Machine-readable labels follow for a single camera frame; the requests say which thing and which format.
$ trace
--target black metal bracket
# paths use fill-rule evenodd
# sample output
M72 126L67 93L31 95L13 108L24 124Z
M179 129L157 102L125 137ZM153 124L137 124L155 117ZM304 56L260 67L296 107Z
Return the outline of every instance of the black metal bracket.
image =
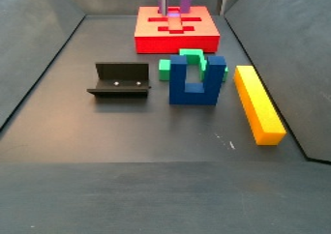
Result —
M87 91L97 97L147 95L148 63L96 63L99 83Z

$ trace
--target yellow block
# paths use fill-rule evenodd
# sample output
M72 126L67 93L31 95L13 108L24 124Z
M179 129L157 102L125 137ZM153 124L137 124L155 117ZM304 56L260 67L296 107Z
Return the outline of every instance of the yellow block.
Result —
M278 145L286 129L251 66L236 66L234 82L258 145Z

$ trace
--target wooden block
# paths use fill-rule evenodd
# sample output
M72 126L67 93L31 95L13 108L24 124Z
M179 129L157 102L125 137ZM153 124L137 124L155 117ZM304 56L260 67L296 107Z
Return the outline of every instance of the wooden block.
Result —
M207 8L191 7L190 13L180 14L180 18L183 30L171 30L168 17L157 13L157 7L140 7L135 31L137 53L179 53L180 48L218 51L220 33Z
M286 129L254 67L236 66L234 82L256 144L278 145L286 135Z

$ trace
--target red base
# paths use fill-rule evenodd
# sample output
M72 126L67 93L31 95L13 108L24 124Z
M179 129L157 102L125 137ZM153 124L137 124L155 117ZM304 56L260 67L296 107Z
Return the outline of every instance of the red base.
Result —
M207 8L191 7L188 14L178 14L178 9L170 8L174 16L166 17L157 13L157 7L140 7L135 32L137 53L179 53L180 48L218 51L220 33Z

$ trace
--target blue arch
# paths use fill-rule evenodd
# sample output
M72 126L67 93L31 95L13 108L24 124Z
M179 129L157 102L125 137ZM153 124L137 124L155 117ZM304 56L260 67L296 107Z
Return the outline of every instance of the blue arch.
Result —
M216 105L227 62L223 56L208 56L202 83L186 83L187 57L171 55L170 104Z

